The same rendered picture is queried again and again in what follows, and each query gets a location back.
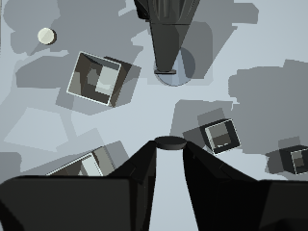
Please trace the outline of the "grey open-top square box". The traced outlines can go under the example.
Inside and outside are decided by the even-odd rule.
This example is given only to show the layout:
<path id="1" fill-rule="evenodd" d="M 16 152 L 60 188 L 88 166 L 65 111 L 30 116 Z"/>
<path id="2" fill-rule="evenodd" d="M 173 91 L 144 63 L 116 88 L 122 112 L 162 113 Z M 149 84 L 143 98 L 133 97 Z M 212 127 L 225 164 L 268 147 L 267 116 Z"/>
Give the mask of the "grey open-top square box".
<path id="1" fill-rule="evenodd" d="M 209 126 L 213 127 L 209 128 Z M 231 118 L 224 118 L 212 122 L 210 124 L 199 127 L 199 129 L 201 131 L 208 152 L 215 156 L 242 146 L 233 120 Z"/>
<path id="2" fill-rule="evenodd" d="M 80 51 L 66 92 L 115 108 L 125 76 L 122 64 Z"/>

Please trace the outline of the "dark grey open-top box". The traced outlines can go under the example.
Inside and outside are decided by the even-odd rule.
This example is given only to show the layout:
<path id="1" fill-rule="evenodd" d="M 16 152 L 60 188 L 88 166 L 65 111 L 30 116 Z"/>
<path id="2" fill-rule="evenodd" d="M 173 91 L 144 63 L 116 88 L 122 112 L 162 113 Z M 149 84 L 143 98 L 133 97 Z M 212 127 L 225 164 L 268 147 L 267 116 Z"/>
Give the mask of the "dark grey open-top box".
<path id="1" fill-rule="evenodd" d="M 89 156 L 87 156 L 87 155 L 89 155 Z M 85 157 L 85 158 L 83 158 L 83 157 Z M 81 160 L 79 160 L 79 159 L 81 159 Z M 75 161 L 77 161 L 77 162 L 75 162 Z M 71 164 L 71 163 L 73 163 L 73 164 Z M 69 165 L 69 166 L 67 166 L 67 165 Z M 100 172 L 99 172 L 99 170 L 100 170 Z M 114 167 L 113 167 L 104 147 L 101 146 L 101 147 L 93 150 L 92 152 L 90 152 L 90 153 L 88 153 L 88 154 L 86 154 L 86 155 L 84 155 L 84 156 L 64 165 L 64 166 L 59 167 L 59 168 L 51 171 L 50 173 L 48 173 L 46 175 L 101 176 L 101 174 L 102 174 L 102 176 L 107 176 L 108 174 L 110 174 L 114 170 L 115 169 L 114 169 Z"/>

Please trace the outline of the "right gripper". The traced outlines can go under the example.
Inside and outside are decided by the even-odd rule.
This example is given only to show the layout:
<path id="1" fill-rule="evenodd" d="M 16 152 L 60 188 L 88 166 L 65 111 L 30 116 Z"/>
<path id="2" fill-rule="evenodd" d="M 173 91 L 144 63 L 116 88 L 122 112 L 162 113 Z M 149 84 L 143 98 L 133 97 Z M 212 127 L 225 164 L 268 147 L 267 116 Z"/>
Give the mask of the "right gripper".
<path id="1" fill-rule="evenodd" d="M 170 72 L 200 0 L 134 0 L 138 17 L 149 19 L 158 71 Z"/>

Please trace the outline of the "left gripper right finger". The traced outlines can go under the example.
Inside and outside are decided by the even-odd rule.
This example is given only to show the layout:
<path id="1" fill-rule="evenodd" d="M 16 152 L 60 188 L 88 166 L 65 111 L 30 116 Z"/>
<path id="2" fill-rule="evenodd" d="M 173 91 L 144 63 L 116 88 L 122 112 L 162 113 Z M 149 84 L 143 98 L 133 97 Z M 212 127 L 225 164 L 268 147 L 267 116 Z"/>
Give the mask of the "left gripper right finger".
<path id="1" fill-rule="evenodd" d="M 308 218 L 308 181 L 258 181 L 191 141 L 183 163 L 198 231 L 274 231 L 282 218 Z"/>

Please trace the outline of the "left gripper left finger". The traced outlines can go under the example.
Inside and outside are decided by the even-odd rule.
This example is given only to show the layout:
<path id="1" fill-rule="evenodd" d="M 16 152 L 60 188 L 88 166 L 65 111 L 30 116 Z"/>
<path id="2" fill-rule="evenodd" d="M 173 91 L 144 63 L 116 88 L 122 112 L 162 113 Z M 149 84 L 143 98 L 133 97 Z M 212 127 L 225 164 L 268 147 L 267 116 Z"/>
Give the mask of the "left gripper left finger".
<path id="1" fill-rule="evenodd" d="M 3 231 L 149 231 L 156 162 L 148 141 L 107 176 L 11 178 L 0 185 Z"/>

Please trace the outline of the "small white round disc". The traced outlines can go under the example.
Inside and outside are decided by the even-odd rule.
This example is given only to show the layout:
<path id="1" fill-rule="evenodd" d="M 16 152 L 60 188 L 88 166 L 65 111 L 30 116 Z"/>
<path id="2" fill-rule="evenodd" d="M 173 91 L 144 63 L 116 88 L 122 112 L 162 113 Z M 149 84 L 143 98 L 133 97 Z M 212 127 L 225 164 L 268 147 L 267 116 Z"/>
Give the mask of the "small white round disc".
<path id="1" fill-rule="evenodd" d="M 43 28 L 38 32 L 38 40 L 45 45 L 52 44 L 55 38 L 55 33 L 49 28 Z"/>

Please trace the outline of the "small dark grey open box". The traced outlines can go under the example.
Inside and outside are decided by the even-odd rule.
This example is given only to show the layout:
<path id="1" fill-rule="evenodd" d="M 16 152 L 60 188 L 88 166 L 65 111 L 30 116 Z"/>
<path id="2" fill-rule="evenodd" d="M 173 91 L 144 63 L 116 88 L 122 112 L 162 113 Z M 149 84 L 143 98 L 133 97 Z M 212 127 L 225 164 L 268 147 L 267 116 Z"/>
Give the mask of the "small dark grey open box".
<path id="1" fill-rule="evenodd" d="M 279 152 L 284 170 L 295 175 L 308 172 L 308 146 L 291 146 L 279 149 Z"/>

